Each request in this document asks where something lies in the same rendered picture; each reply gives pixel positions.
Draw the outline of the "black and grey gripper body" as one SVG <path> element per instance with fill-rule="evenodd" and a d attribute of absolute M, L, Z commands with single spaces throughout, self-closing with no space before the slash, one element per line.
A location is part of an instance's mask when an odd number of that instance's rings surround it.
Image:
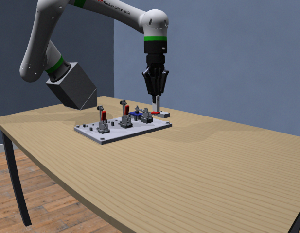
<path fill-rule="evenodd" d="M 149 69 L 149 74 L 151 77 L 155 77 L 154 69 L 158 69 L 158 76 L 159 76 L 159 69 L 162 68 L 162 72 L 164 71 L 164 63 L 165 63 L 165 56 L 164 55 L 147 55 L 146 56 L 146 63 L 147 68 Z"/>

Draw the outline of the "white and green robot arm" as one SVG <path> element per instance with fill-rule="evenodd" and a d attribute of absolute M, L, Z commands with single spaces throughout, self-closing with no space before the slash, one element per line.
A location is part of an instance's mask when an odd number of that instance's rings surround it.
<path fill-rule="evenodd" d="M 67 4 L 111 17 L 144 34 L 144 53 L 148 55 L 167 53 L 169 19 L 161 10 L 145 12 L 119 0 L 38 0 L 30 41 L 19 70 L 24 81 L 35 82 L 46 71 L 54 83 L 70 70 L 71 64 L 50 40 Z"/>

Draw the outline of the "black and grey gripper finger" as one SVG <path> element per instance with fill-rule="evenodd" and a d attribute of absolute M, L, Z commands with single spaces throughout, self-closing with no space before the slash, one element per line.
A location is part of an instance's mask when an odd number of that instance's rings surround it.
<path fill-rule="evenodd" d="M 159 76 L 157 79 L 157 86 L 158 86 L 158 112 L 159 112 L 159 96 L 161 96 L 161 93 L 164 92 L 166 78 L 169 71 L 165 70 L 162 72 L 162 68 L 159 69 Z"/>
<path fill-rule="evenodd" d="M 145 79 L 146 87 L 148 94 L 152 95 L 152 111 L 158 112 L 158 69 L 154 69 L 155 77 L 151 77 L 149 74 L 149 69 L 145 72 L 142 72 L 142 75 Z"/>

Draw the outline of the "blue rectangular block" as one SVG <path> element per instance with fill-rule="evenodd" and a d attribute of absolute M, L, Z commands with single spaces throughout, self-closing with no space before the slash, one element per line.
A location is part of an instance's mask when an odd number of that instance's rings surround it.
<path fill-rule="evenodd" d="M 138 114 L 136 114 L 135 111 L 129 112 L 129 114 L 130 114 L 131 118 L 134 118 L 134 116 L 137 116 L 137 120 L 141 119 L 141 115 L 142 115 L 142 113 L 140 113 L 140 112 Z"/>

